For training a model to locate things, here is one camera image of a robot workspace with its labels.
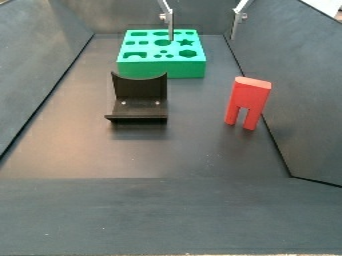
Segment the black plastic bracket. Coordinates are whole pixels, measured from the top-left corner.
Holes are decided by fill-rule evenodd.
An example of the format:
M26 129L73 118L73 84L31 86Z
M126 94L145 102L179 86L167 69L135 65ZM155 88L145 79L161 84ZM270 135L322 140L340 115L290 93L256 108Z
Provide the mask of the black plastic bracket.
M167 73L150 79L130 79L111 73L117 100L111 115L119 120L167 120Z

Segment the shape sorter hole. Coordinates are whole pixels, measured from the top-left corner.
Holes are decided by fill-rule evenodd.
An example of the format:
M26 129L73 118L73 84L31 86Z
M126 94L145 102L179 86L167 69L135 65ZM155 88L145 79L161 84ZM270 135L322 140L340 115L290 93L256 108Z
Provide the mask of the shape sorter hole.
M171 44L170 40L166 40L166 39L161 39L161 40L157 40L155 41L155 44L158 46L169 46Z
M147 36L147 32L133 32L131 36Z
M183 50L179 52L179 55L186 58L193 58L193 57L198 56L198 53L191 50Z
M162 32L162 31L159 31L159 32L155 32L154 35L155 35L155 36L167 36L167 35L169 35L169 32Z
M147 52L126 52L123 54L123 58L127 59L131 56L139 56L141 58L146 58L147 57Z

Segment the black floor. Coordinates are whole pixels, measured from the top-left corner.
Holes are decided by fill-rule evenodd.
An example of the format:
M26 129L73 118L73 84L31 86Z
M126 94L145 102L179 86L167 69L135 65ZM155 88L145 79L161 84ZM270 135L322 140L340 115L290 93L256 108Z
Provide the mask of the black floor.
M119 41L94 38L0 162L0 254L341 253L342 190L289 178L262 121L223 122L223 37L206 78L169 81L167 125L105 119Z

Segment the red block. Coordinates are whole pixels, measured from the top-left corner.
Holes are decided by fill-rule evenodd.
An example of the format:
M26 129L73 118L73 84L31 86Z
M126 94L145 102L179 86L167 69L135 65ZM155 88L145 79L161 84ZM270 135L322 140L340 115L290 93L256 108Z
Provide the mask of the red block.
M273 85L268 81L236 77L225 118L228 124L234 125L237 123L241 108L248 108L249 113L244 128L256 129L272 88Z

